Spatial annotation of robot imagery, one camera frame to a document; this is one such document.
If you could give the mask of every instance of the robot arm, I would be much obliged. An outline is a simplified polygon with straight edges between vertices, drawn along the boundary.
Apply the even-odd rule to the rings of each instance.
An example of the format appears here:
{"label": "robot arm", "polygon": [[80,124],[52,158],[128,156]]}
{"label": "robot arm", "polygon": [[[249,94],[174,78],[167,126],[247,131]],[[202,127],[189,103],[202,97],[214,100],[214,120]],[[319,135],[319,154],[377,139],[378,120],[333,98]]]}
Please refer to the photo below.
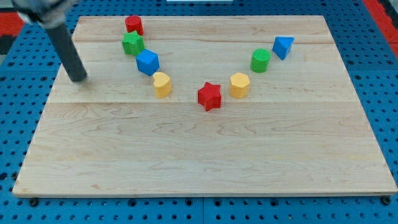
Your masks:
{"label": "robot arm", "polygon": [[27,23],[38,22],[47,32],[69,78],[83,81],[86,70],[65,25],[65,12],[78,0],[11,0],[20,17]]}

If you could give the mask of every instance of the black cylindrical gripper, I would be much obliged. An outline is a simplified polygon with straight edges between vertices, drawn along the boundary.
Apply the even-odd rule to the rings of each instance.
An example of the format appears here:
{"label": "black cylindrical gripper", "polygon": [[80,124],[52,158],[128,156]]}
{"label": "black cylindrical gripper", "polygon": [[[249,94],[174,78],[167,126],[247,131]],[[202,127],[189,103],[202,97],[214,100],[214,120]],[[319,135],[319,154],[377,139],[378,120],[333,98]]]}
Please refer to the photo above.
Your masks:
{"label": "black cylindrical gripper", "polygon": [[45,31],[49,35],[51,43],[60,57],[70,80],[73,82],[83,81],[87,77],[87,73],[66,25],[61,24],[58,27],[46,29]]}

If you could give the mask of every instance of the red star block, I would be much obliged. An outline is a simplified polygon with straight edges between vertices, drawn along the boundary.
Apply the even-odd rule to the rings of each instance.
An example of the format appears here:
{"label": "red star block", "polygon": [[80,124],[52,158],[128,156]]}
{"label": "red star block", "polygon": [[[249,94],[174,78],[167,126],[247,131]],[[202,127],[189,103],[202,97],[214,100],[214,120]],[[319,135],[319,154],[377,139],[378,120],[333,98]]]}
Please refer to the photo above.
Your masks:
{"label": "red star block", "polygon": [[205,86],[198,90],[198,103],[205,107],[206,111],[221,107],[221,85],[213,85],[206,82]]}

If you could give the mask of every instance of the yellow block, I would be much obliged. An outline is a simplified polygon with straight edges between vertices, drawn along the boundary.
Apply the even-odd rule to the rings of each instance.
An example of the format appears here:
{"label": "yellow block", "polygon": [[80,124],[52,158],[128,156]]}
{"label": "yellow block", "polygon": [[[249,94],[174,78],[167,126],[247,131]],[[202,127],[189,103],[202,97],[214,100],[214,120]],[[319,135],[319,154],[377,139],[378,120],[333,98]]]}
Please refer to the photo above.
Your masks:
{"label": "yellow block", "polygon": [[155,72],[153,77],[156,97],[163,98],[168,96],[172,91],[170,77],[163,72]]}
{"label": "yellow block", "polygon": [[229,79],[229,94],[235,98],[243,98],[249,93],[250,80],[246,74],[236,73]]}

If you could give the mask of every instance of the green block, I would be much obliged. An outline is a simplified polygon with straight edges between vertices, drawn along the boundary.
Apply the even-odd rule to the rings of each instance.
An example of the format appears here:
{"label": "green block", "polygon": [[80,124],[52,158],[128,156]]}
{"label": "green block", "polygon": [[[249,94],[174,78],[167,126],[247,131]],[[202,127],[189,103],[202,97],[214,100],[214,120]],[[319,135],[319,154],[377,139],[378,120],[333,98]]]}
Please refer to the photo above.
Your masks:
{"label": "green block", "polygon": [[268,67],[271,54],[266,49],[256,49],[251,57],[250,69],[254,72],[265,72]]}
{"label": "green block", "polygon": [[144,39],[137,31],[124,33],[122,40],[123,50],[125,54],[139,55],[144,49]]}

